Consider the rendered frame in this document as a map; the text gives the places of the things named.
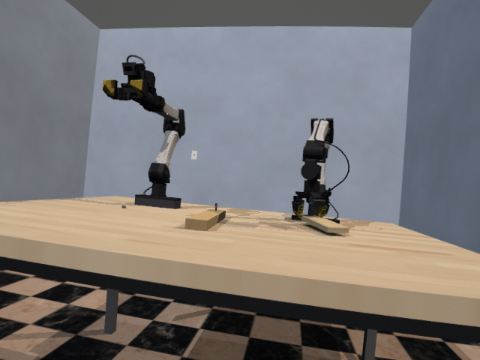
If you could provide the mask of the light wooden slat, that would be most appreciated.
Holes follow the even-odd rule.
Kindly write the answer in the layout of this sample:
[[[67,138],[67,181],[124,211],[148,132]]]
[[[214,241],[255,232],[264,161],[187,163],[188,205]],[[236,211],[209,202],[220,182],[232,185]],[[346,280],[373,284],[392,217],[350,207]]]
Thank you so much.
[[[340,225],[318,215],[303,214],[301,220],[327,232],[327,233],[349,233],[349,227]]]

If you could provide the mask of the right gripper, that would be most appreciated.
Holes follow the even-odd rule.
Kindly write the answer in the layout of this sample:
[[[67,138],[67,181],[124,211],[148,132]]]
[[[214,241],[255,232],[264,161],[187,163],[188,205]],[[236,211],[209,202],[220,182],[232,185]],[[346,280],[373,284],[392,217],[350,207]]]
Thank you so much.
[[[113,100],[133,100],[137,103],[142,103],[147,98],[147,93],[149,93],[150,82],[147,79],[140,80],[131,80],[130,83],[121,83],[121,88],[117,87],[118,81],[116,81],[115,79],[104,80],[103,91],[108,97],[111,97]]]

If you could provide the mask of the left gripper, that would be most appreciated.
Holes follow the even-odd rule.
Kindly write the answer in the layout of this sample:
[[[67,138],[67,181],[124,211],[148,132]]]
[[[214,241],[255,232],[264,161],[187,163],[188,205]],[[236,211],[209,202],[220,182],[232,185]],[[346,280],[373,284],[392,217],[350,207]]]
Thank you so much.
[[[295,192],[295,194],[297,194],[298,196],[293,196],[294,201],[292,201],[292,211],[296,214],[296,216],[299,219],[302,219],[302,213],[303,213],[303,208],[305,204],[305,201],[302,198],[305,198],[305,197],[310,198],[310,195],[311,195],[310,193],[308,193],[308,191],[320,192],[320,181],[304,180],[304,192],[298,192],[298,191]],[[326,216],[328,214],[329,206],[330,205],[328,202],[325,204],[325,207],[317,207],[317,215],[322,218]]]

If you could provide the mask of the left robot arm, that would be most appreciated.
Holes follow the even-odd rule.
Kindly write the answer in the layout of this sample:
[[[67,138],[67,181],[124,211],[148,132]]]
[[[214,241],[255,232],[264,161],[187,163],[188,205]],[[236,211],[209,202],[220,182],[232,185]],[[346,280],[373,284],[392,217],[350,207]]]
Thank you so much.
[[[317,215],[317,207],[325,207],[325,204],[329,202],[329,197],[332,192],[331,188],[325,190],[325,169],[326,169],[326,157],[328,158],[328,151],[330,144],[333,143],[334,138],[334,122],[333,118],[327,118],[325,121],[317,121],[318,118],[312,118],[311,121],[311,137],[307,140],[303,149],[304,166],[301,168],[301,175],[308,181],[320,182],[319,192],[310,192],[310,198],[306,198],[306,203],[309,203],[308,214]],[[317,128],[317,125],[319,126]],[[333,123],[333,128],[332,128]],[[330,129],[329,129],[330,128]],[[316,133],[317,132],[317,133]],[[316,139],[327,142],[320,142]],[[325,147],[325,148],[324,148]],[[307,159],[308,158],[308,159]],[[306,162],[305,162],[306,159]],[[320,162],[317,162],[320,161]],[[318,167],[319,168],[318,168]],[[322,171],[321,171],[322,166]],[[317,169],[318,168],[318,169]],[[318,175],[317,175],[318,173]],[[321,179],[320,179],[321,177]],[[330,191],[330,193],[328,192]],[[316,207],[314,207],[316,206]]]

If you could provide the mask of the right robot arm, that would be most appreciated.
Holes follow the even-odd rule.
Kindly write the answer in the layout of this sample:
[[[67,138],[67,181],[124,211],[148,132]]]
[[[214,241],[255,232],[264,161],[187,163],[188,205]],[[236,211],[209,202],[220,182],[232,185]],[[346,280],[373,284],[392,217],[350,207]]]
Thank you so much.
[[[136,194],[135,197],[181,201],[182,198],[167,197],[167,184],[165,183],[170,183],[170,160],[176,143],[185,135],[185,112],[183,109],[171,107],[165,102],[163,97],[156,96],[154,73],[146,70],[145,65],[137,65],[136,62],[124,62],[122,63],[122,67],[124,75],[127,75],[128,83],[131,83],[131,80],[148,80],[150,82],[147,98],[139,104],[142,105],[145,110],[160,113],[161,116],[164,117],[163,132],[165,132],[165,136],[163,144],[157,158],[154,160],[154,163],[151,163],[148,171],[149,181],[152,183],[151,195]],[[179,123],[173,122],[178,120]]]

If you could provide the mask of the light wooden plank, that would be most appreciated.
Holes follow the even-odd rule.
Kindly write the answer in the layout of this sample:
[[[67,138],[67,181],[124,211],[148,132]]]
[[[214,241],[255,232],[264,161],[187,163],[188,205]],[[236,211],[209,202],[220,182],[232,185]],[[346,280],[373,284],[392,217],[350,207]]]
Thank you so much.
[[[222,212],[222,213],[221,213]],[[209,209],[185,218],[185,229],[207,231],[226,216],[225,210]]]

